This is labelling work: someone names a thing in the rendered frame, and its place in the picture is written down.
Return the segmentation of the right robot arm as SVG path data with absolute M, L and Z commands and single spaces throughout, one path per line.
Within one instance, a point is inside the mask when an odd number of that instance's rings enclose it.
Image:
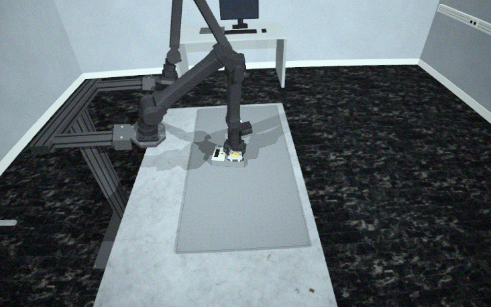
M 241 143 L 241 136 L 253 132 L 249 121 L 240 122 L 241 82 L 244 80 L 245 66 L 235 50 L 218 43 L 213 45 L 213 50 L 205 58 L 170 86 L 161 92 L 155 91 L 153 94 L 145 95 L 140 99 L 138 142 L 158 141 L 156 125 L 162 122 L 167 110 L 179 98 L 223 67 L 226 67 L 227 73 L 227 116 L 225 116 L 225 121 L 228 126 L 228 141 L 239 138 L 239 143 Z

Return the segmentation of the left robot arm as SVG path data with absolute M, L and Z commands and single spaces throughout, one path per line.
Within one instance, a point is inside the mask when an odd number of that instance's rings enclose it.
M 211 9 L 209 8 L 207 2 L 205 0 L 193 0 L 198 7 L 201 15 L 206 21 L 209 29 L 214 35 L 218 44 L 225 46 L 227 48 L 231 48 L 231 44 L 227 40 L 225 34 L 223 33 L 221 27 L 219 26 L 215 16 L 213 15 Z M 171 24 L 170 24 L 170 44 L 165 59 L 165 64 L 163 64 L 162 75 L 160 80 L 172 80 L 175 81 L 176 76 L 176 65 L 179 62 L 182 62 L 180 52 L 178 52 L 178 48 L 180 47 L 180 29 L 181 29 L 181 19 L 182 19 L 182 2 L 183 0 L 172 0 L 172 13 L 171 13 Z M 246 72 L 246 61 L 244 54 L 238 53 L 241 58 L 243 64 L 245 65 L 244 75 Z M 166 65 L 167 64 L 167 65 Z M 171 66 L 173 65 L 173 66 Z

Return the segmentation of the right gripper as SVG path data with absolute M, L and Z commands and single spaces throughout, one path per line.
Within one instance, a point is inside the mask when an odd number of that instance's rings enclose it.
M 229 156 L 229 148 L 232 149 L 232 151 L 241 151 L 242 157 L 244 153 L 246 152 L 246 143 L 244 143 L 244 140 L 241 140 L 241 143 L 239 143 L 239 138 L 236 140 L 231 140 L 226 139 L 224 146 L 223 146 L 223 151 Z

